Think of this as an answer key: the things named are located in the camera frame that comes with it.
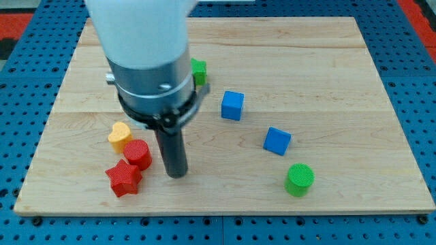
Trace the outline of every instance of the green cylinder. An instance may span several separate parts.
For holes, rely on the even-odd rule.
[[[285,190],[295,197],[302,197],[307,194],[314,180],[315,174],[308,165],[296,163],[287,171]]]

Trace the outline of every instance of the blue pegboard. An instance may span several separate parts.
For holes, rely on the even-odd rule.
[[[395,1],[257,0],[219,16],[354,16],[436,197],[436,67]],[[0,72],[0,244],[436,244],[436,215],[22,218],[12,209],[88,13],[43,0]]]

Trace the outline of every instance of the blue cube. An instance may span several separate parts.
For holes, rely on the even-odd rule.
[[[270,127],[266,134],[264,149],[283,156],[291,142],[291,137],[290,133]]]
[[[221,117],[232,120],[240,120],[243,113],[244,94],[226,91],[221,103]]]

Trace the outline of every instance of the wooden table surface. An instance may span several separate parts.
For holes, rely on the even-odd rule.
[[[353,18],[190,18],[190,51],[212,86],[184,128],[189,173],[169,178],[152,131],[138,195],[116,198],[104,171],[123,121],[88,21],[15,205],[23,216],[425,213],[435,204]],[[220,117],[224,91],[245,94],[243,119]],[[262,149],[269,126],[293,135],[284,157]],[[283,188],[290,165],[316,175]]]

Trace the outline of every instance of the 3d printed block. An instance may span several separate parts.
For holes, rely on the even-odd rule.
[[[265,137],[264,149],[283,156],[291,142],[291,134],[270,127]]]
[[[243,113],[244,94],[226,91],[221,103],[221,117],[232,120],[240,120]]]
[[[144,140],[132,140],[127,143],[124,147],[124,157],[141,171],[150,167],[152,161],[149,145]]]
[[[285,190],[295,197],[302,197],[307,194],[314,180],[315,174],[308,165],[296,163],[287,172]]]
[[[138,183],[142,179],[138,166],[128,165],[121,159],[115,167],[106,170],[106,174],[110,178],[110,188],[117,197],[128,193],[138,194]]]
[[[112,133],[108,136],[115,153],[122,153],[125,145],[133,139],[129,126],[123,122],[116,122],[112,126]]]
[[[194,58],[191,58],[191,68],[192,75],[194,77],[194,81],[197,86],[202,86],[207,83],[207,69],[206,69],[206,61],[198,61]]]

